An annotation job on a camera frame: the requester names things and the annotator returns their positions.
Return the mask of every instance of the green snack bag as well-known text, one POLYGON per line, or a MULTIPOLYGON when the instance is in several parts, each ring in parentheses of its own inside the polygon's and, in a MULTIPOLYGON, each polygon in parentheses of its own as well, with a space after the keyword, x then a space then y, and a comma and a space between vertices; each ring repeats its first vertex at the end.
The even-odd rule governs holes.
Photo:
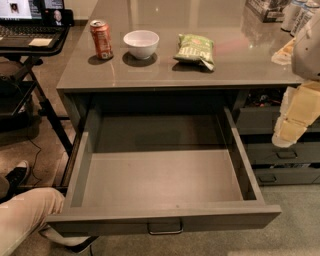
POLYGON ((187 34, 179 35, 179 52, 173 57, 175 60, 185 63, 197 63, 214 70, 212 58, 213 42, 203 36, 187 34))

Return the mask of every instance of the person's leg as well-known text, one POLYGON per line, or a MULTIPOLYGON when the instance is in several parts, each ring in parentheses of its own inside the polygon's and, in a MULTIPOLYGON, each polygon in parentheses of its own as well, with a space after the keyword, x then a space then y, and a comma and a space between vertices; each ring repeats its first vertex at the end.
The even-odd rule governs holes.
MULTIPOLYGON (((56 189, 38 188, 0 204, 0 255, 10 255, 29 234, 45 226, 45 217, 60 213, 63 202, 64 196, 56 189)), ((69 246, 87 239, 63 238, 53 229, 48 234, 48 239, 69 246)))

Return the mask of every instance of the laptop screen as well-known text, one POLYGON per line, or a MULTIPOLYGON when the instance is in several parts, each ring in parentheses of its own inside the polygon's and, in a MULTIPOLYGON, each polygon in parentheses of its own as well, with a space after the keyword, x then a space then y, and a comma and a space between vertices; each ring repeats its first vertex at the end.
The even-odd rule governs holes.
POLYGON ((0 5, 0 20, 41 20, 40 4, 37 0, 5 0, 0 5))
POLYGON ((63 10, 63 0, 3 0, 0 5, 1 21, 41 21, 44 10, 63 10))

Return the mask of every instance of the white bowl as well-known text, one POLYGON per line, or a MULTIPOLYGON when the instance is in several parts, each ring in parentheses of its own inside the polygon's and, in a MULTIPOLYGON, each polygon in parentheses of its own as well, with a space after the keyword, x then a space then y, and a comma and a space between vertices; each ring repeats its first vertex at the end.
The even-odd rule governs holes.
POLYGON ((135 30, 126 34, 123 41, 137 59, 148 59, 157 49, 159 36, 148 30, 135 30))

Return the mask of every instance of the keyboard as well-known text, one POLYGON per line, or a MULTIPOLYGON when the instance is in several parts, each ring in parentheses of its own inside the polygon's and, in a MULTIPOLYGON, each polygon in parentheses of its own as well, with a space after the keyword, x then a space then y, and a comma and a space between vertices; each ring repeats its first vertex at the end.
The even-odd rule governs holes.
POLYGON ((55 33, 60 30, 63 30, 63 28, 41 26, 0 26, 0 37, 53 38, 55 33))

